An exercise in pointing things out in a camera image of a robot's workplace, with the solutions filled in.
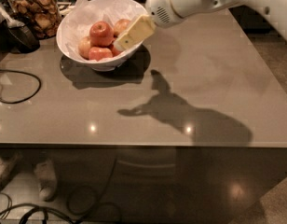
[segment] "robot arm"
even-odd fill
[[[261,14],[287,40],[287,0],[147,0],[154,23],[170,27],[198,13],[245,5]]]

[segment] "gray table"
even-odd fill
[[[287,147],[287,95],[228,10],[143,44],[111,73],[66,59],[54,38],[8,54],[0,67],[34,73],[43,88],[0,104],[0,144]],[[11,74],[0,84],[13,98],[36,87]]]

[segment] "bowl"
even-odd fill
[[[144,6],[134,0],[77,0],[75,8],[61,21],[56,40],[61,52],[69,59],[96,71],[112,71],[130,58],[142,45],[139,43],[113,58],[98,62],[86,60],[78,53],[78,41],[89,35],[91,25],[107,21],[114,26],[119,19],[130,19],[147,14]]]

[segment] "glass jar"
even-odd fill
[[[56,0],[8,0],[13,12],[28,19],[38,39],[57,34],[62,16]]]

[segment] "apple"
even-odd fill
[[[111,44],[108,48],[112,51],[114,57],[122,53],[122,51],[115,48],[114,44]]]
[[[114,36],[119,36],[129,25],[129,19],[120,19],[114,25]]]
[[[83,58],[89,59],[89,50],[91,47],[92,45],[90,43],[89,36],[87,35],[80,39],[78,43],[78,52]]]
[[[97,21],[89,29],[89,38],[94,47],[108,47],[114,39],[114,29],[106,21]]]
[[[108,48],[91,47],[89,50],[89,60],[96,60],[97,62],[103,58],[112,58],[113,53]]]

